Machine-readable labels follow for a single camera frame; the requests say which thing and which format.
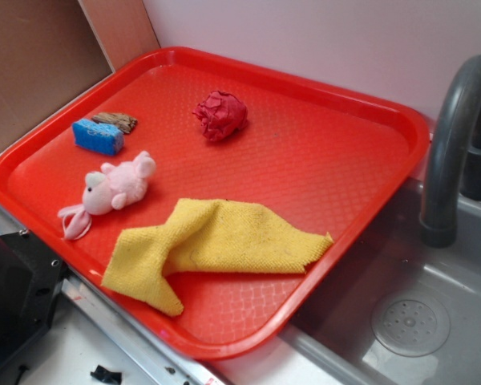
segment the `blue sponge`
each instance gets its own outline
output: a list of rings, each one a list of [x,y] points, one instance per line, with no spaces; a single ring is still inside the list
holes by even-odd
[[[115,155],[123,148],[123,133],[113,124],[97,124],[81,119],[72,125],[75,144],[105,155]]]

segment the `faucet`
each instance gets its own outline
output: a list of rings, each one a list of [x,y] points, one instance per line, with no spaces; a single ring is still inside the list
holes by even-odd
[[[460,193],[481,201],[481,55],[460,67],[437,121],[420,213],[426,245],[442,248],[455,242]]]

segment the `stuffed bunny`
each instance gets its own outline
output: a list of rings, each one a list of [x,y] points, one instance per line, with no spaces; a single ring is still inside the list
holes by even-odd
[[[148,188],[147,178],[156,170],[156,163],[146,151],[133,161],[119,166],[104,163],[101,172],[89,172],[82,204],[61,209],[58,217],[63,219],[64,239],[83,237],[91,227],[91,215],[103,215],[121,210],[144,198]]]

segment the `yellow towel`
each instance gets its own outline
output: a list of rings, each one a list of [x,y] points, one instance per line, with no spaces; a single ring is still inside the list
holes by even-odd
[[[176,316],[184,306],[169,274],[305,273],[332,244],[329,234],[304,233],[263,205],[180,199],[164,225],[119,235],[102,285]]]

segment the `sink basin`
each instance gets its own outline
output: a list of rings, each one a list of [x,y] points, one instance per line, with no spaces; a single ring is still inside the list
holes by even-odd
[[[421,191],[399,189],[291,323],[361,383],[481,384],[481,203],[461,197],[457,241],[432,249]]]

